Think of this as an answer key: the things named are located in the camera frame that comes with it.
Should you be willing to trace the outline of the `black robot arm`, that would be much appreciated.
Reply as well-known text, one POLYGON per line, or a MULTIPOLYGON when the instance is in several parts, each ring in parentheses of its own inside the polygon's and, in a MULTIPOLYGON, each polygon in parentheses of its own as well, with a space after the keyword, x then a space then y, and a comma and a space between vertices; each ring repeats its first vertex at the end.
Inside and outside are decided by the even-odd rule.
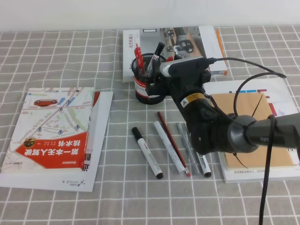
POLYGON ((259 146, 300 147, 298 113, 256 120, 249 115, 224 113, 205 93, 210 81, 209 65, 215 58, 190 58, 170 62, 152 61, 154 84, 148 95, 170 96, 184 118, 194 149, 201 155, 212 152, 251 153, 259 146))

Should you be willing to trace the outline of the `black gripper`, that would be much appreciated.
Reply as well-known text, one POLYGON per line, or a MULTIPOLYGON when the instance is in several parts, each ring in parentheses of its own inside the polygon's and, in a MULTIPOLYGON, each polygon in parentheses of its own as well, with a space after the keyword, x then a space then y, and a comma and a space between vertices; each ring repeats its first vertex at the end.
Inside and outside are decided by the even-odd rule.
POLYGON ((211 74, 206 69, 199 75, 164 77, 159 67, 162 63, 153 62, 154 84, 146 84, 146 92, 151 95, 171 96, 175 103, 180 103, 187 95, 203 91, 203 84, 210 81, 211 74))

